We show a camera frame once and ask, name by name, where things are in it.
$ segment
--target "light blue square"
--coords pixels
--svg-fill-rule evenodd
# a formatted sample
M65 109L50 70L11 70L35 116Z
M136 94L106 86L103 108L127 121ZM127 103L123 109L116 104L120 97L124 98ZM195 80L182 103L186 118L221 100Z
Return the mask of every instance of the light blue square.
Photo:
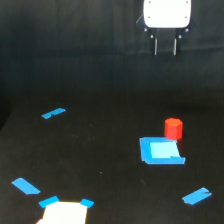
M151 142L152 158L180 157L176 142Z
M87 208L92 207L93 204L94 204L93 201L90 201L90 200L87 200L87 199L82 199L82 201L81 201L81 205L84 205L84 206L86 206Z

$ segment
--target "blue tape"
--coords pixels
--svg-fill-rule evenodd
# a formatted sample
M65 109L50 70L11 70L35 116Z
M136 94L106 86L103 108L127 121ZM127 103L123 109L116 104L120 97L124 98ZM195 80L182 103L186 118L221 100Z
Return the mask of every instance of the blue tape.
M19 188L25 194L39 194L40 191L23 178L18 178L12 182L14 186Z
M90 200L87 200L87 199L82 199L80 204L86 206L87 208L90 208L90 207L93 206L94 202L90 201Z
M170 158L153 158L151 151L151 143L166 143L166 142L177 142L169 140L166 137L144 137L140 138L140 150L141 159L147 164L151 165L162 165L162 164L185 164L184 157L170 156Z
M202 187L201 189L194 191L193 193L183 197L184 203L194 205L197 202L211 196L212 194L206 188Z
M51 197L51 198L48 198L44 201L41 201L39 202L39 205L42 207L42 208L45 208L46 206L50 205L50 204L53 204L55 202L58 202L59 199L57 198L57 196L54 196L54 197Z
M58 115L58 114L61 114L63 112L65 112L66 110L65 109L62 109L62 108L58 108L56 110L53 110L49 113L46 113L46 114L43 114L42 117L45 118L45 119L49 119L51 117L51 115Z

